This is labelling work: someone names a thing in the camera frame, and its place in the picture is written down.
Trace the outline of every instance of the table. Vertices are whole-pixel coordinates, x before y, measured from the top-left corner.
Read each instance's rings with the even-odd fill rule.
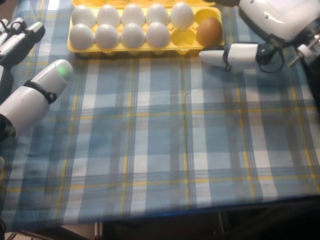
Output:
[[[8,231],[319,195],[319,122],[300,64],[266,74],[173,53],[79,58],[66,44],[72,9],[16,9],[46,34],[12,69],[13,89],[57,59],[74,77],[39,124],[1,143]],[[222,15],[227,44],[261,42],[237,8]]]

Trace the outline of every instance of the egg carton lid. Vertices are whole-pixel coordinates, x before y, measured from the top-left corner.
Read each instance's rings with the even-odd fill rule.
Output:
[[[72,4],[76,7],[78,5],[85,5],[89,8],[100,8],[105,4],[110,4],[116,9],[123,9],[128,4],[137,4],[141,8],[148,8],[152,4],[161,4],[166,8],[173,7],[178,2],[184,2],[191,7],[211,7],[215,5],[214,2],[206,2],[203,0],[72,0]]]

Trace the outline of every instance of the brown egg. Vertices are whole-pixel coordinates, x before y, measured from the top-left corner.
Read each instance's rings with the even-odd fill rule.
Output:
[[[222,41],[222,25],[218,19],[209,17],[203,20],[196,31],[196,40],[204,47],[219,45]]]

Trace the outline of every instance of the yellow egg carton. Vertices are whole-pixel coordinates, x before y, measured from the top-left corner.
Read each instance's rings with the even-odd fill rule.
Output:
[[[105,0],[96,0],[96,1],[89,1],[90,3],[94,4],[94,6],[92,4],[88,4],[89,0],[73,0],[73,4],[75,6],[83,4],[86,5],[88,7],[90,7],[95,15],[95,17],[97,17],[98,15],[98,11],[100,9],[100,6],[103,6],[104,4],[111,4],[110,2],[107,2]],[[124,1],[111,1],[112,5],[117,9],[117,11],[119,12],[119,15],[122,15],[123,12],[123,8],[129,4],[130,2],[124,2]],[[117,5],[114,5],[114,2],[118,2],[118,4],[121,7],[118,7]],[[152,4],[156,3],[153,1],[148,1],[149,5],[146,6],[146,2],[143,1],[144,4],[139,4],[136,1],[134,3],[138,4],[140,7],[142,7],[143,13],[144,15],[147,14],[147,10],[148,7],[151,6]],[[170,0],[166,0],[166,1],[162,1],[164,3],[163,4],[169,15],[171,14],[171,9],[172,6],[174,5],[174,3],[176,2],[182,2],[182,1],[170,1]],[[202,45],[200,45],[197,42],[196,39],[196,33],[197,33],[197,28],[199,26],[199,24],[207,19],[207,18],[216,18],[219,20],[219,22],[222,24],[222,17],[221,17],[221,12],[219,11],[219,9],[215,8],[215,7],[211,7],[208,5],[198,5],[196,6],[195,4],[190,4],[190,2],[186,1],[186,3],[188,3],[193,11],[194,14],[194,23],[186,30],[186,31],[180,31],[178,30],[177,27],[173,26],[173,24],[170,22],[166,27],[169,30],[170,36],[171,36],[171,42],[166,46],[166,47],[151,47],[149,46],[146,42],[138,48],[127,48],[124,47],[121,42],[114,48],[100,48],[98,47],[96,44],[94,44],[93,46],[91,46],[90,48],[87,49],[76,49],[73,48],[71,43],[70,43],[70,38],[68,37],[68,42],[67,42],[67,47],[69,49],[69,51],[74,52],[74,53],[79,53],[81,55],[87,56],[90,53],[98,53],[98,52],[102,52],[108,56],[113,55],[116,52],[129,52],[131,55],[137,55],[142,51],[149,51],[149,52],[154,52],[157,55],[160,55],[162,53],[164,53],[165,51],[176,51],[181,55],[187,54],[189,51],[191,50],[201,50],[204,47]],[[72,21],[70,19],[70,26],[69,26],[69,34],[71,31],[71,28],[73,27]],[[96,24],[94,27],[91,28],[91,30],[93,31],[93,33],[96,33],[96,30],[98,28],[98,25]],[[144,33],[146,33],[148,28],[148,24],[145,23],[142,26],[142,29],[144,31]],[[124,26],[122,24],[120,24],[116,30],[118,31],[119,35],[121,36],[121,32],[124,29]]]

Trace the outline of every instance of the checkered cloth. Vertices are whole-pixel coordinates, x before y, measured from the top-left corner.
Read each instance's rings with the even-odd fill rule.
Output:
[[[58,59],[74,77],[39,124],[0,146],[9,231],[319,194],[320,130],[301,65],[267,74],[190,55],[79,58],[67,50],[72,9],[16,9],[46,34],[12,69],[13,88]],[[237,8],[222,15],[228,44],[261,42]]]

